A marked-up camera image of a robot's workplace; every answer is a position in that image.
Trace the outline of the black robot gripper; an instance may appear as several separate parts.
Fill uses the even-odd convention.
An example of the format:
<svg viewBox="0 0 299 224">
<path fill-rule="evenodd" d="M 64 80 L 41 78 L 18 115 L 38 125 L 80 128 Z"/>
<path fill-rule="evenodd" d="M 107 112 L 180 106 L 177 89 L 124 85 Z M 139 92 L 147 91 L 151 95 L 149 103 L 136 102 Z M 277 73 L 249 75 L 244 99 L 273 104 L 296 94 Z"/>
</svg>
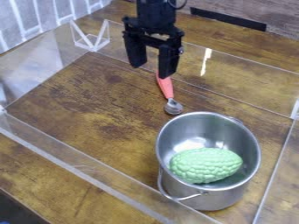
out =
<svg viewBox="0 0 299 224">
<path fill-rule="evenodd" d="M 124 16 L 123 38 L 128 62 L 133 68 L 147 62 L 145 48 L 159 49 L 160 79 L 175 72 L 183 51 L 183 31 L 175 26 L 176 0 L 136 0 L 136 16 Z"/>
</svg>

